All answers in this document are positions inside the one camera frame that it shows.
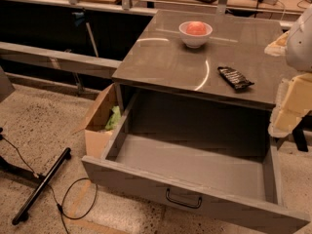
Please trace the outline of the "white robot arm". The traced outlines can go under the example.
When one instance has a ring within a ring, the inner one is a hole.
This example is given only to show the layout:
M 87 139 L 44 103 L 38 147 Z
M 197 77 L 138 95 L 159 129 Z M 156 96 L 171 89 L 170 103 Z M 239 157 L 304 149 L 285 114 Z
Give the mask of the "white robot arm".
M 281 81 L 270 117 L 268 133 L 272 137 L 286 137 L 312 110 L 312 6 L 264 53 L 284 56 L 289 66 L 302 71 L 291 80 Z

